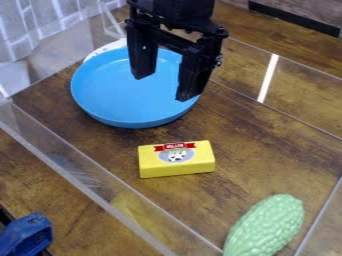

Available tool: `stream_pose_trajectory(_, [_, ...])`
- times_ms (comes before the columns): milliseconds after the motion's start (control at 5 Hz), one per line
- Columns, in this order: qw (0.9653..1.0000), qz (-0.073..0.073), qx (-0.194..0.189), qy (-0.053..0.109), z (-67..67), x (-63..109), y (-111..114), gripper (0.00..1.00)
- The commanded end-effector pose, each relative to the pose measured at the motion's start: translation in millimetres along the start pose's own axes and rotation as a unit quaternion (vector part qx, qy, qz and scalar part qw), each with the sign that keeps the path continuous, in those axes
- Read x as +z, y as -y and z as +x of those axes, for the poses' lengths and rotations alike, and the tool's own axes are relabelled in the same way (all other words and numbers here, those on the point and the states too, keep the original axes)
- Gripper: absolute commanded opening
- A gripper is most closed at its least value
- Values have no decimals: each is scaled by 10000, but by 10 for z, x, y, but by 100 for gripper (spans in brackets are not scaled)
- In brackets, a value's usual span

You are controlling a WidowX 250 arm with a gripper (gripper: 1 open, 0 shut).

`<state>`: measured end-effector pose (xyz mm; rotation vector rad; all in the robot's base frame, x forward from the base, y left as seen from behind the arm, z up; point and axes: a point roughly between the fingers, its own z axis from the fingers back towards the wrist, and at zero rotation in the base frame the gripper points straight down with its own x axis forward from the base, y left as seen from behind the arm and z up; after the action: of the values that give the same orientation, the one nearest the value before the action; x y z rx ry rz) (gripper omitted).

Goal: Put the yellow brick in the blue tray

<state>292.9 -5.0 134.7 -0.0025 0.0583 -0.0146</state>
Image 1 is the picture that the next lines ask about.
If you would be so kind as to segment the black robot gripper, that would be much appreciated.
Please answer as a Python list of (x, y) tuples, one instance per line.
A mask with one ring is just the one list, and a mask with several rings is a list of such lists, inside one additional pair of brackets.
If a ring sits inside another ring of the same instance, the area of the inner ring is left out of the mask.
[(182, 54), (177, 100), (205, 91), (213, 70), (222, 65), (228, 30), (213, 20), (216, 0), (127, 0), (127, 47), (131, 72), (141, 80), (157, 70), (158, 47)]

